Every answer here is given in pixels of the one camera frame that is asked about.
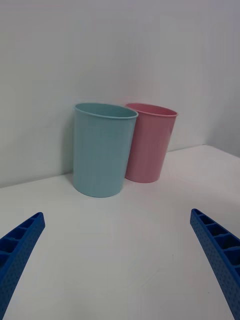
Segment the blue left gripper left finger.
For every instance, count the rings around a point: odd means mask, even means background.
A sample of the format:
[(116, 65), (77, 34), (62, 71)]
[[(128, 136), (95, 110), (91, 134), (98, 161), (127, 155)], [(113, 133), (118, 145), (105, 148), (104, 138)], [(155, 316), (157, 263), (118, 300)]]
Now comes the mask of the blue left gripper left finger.
[(38, 212), (0, 239), (0, 319), (4, 318), (20, 277), (44, 228), (44, 215)]

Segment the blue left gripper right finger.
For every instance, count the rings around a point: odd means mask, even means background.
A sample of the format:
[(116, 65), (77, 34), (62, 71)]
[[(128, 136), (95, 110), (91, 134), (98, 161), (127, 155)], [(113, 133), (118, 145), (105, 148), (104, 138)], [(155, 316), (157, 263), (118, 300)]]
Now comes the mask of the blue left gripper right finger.
[(235, 320), (240, 319), (240, 239), (194, 208), (190, 225)]

